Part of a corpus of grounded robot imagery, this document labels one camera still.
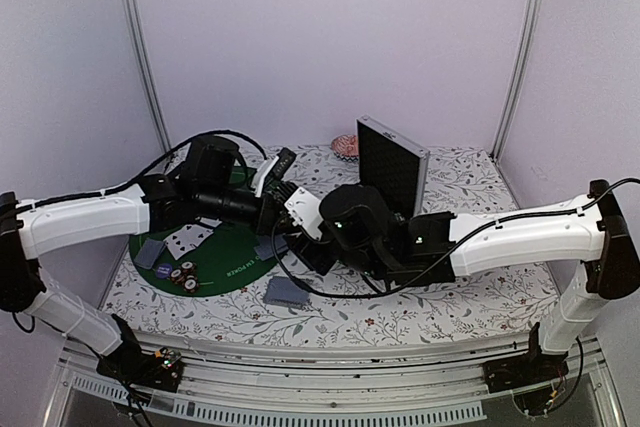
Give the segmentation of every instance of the floral tablecloth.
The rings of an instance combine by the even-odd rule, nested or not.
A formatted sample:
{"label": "floral tablecloth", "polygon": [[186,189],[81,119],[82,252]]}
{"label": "floral tablecloth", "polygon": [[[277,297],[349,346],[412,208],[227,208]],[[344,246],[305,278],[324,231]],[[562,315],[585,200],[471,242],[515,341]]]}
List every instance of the floral tablecloth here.
{"label": "floral tablecloth", "polygon": [[[269,150],[275,153],[279,148]],[[327,146],[292,150],[298,158],[287,180],[316,195],[358,180],[357,164],[338,160]],[[430,152],[425,212],[515,209],[484,151],[435,147]],[[246,157],[254,165],[260,160],[253,153]],[[174,165],[181,158],[174,159]],[[336,266],[321,277],[307,271],[291,254],[285,262],[317,289],[370,292],[353,269]],[[543,264],[504,267],[381,299],[334,301],[311,296],[303,310],[264,304],[267,282],[275,275],[284,274],[276,267],[247,287],[217,297],[176,297],[147,284],[127,255],[103,309],[123,317],[134,329],[152,333],[271,346],[345,347],[451,342],[522,332],[557,300]]]}

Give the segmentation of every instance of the deck of cards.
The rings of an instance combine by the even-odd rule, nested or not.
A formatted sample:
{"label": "deck of cards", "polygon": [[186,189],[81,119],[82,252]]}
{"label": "deck of cards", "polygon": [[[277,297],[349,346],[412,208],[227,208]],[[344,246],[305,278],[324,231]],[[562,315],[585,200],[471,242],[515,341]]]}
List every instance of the deck of cards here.
{"label": "deck of cards", "polygon": [[213,234],[216,227],[220,224],[221,222],[216,220],[208,221],[209,228],[202,225],[185,225],[164,239],[164,243],[173,258],[178,260],[183,255],[197,249],[202,242]]}

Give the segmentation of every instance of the metal frame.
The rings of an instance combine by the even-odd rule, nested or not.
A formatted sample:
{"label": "metal frame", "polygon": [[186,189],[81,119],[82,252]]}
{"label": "metal frame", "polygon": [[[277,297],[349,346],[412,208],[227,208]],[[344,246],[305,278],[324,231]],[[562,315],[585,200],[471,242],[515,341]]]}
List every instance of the metal frame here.
{"label": "metal frame", "polygon": [[496,160],[496,162],[500,161],[500,158],[504,153],[504,148],[509,136],[509,130],[511,129],[513,117],[518,106],[518,99],[520,97],[520,90],[522,89],[522,82],[527,69],[527,62],[529,60],[529,53],[533,43],[533,35],[538,21],[538,12],[540,10],[541,2],[542,0],[527,0],[527,9],[525,12],[524,26],[522,27],[522,35],[520,37],[520,45],[518,47],[518,55],[511,75],[511,82],[509,83],[507,100],[502,111],[500,123],[498,124],[498,132],[496,133],[493,148],[491,149],[491,156]]}
{"label": "metal frame", "polygon": [[[185,378],[177,394],[147,390],[152,393],[149,410],[215,425],[261,425],[258,418],[271,418],[272,425],[274,418],[289,419],[290,427],[318,427],[322,424],[317,419],[334,427],[343,425],[343,420],[344,425],[351,422],[356,427],[382,426],[386,418],[395,419],[395,425],[407,419],[406,425],[411,425],[416,416],[433,420],[414,425],[455,425],[480,420],[484,400],[546,385],[489,394],[482,379],[486,360],[526,350],[525,333],[451,344],[354,349],[270,348],[139,334],[147,351],[163,344],[182,346],[185,361]],[[593,381],[603,425],[624,427],[600,345],[595,338],[583,345],[584,375]],[[578,349],[572,348],[570,376],[576,375],[579,358]],[[120,386],[98,376],[95,365],[95,357],[84,346],[67,342],[56,368],[57,388],[45,427],[60,425],[72,388],[124,402]],[[464,419],[461,412],[473,416]],[[247,423],[250,415],[257,423]]]}
{"label": "metal frame", "polygon": [[138,12],[138,3],[136,0],[122,0],[122,3],[124,6],[125,16],[127,18],[129,33],[131,34],[133,51],[135,52],[136,59],[138,61],[138,68],[140,70],[142,84],[147,97],[149,112],[151,113],[151,119],[153,120],[153,126],[156,131],[160,147],[163,152],[167,152],[171,149],[171,140],[169,139],[167,126],[162,116],[162,110],[160,109],[160,103],[158,102],[158,94],[153,81],[153,75],[151,74],[151,64],[149,63],[149,57],[144,43],[144,36],[142,35],[142,24],[140,22],[140,13]]}

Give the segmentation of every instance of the green felt mat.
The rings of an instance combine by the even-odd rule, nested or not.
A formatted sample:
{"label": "green felt mat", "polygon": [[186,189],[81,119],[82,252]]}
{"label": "green felt mat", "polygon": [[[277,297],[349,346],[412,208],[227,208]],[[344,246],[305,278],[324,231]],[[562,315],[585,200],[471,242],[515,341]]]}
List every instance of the green felt mat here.
{"label": "green felt mat", "polygon": [[[159,232],[152,235],[136,235],[129,239],[129,253],[134,259],[148,238],[164,240],[179,229]],[[276,260],[271,258],[262,261],[253,248],[258,240],[253,232],[241,225],[221,224],[215,232],[200,246],[175,260],[168,249],[162,253],[151,270],[136,267],[142,278],[155,288],[174,295],[185,297],[211,297],[240,289],[258,280],[269,272]],[[169,279],[156,277],[155,269],[160,264],[171,264],[178,268],[183,262],[194,262],[197,265],[197,276],[200,288],[189,294],[173,284]]]}

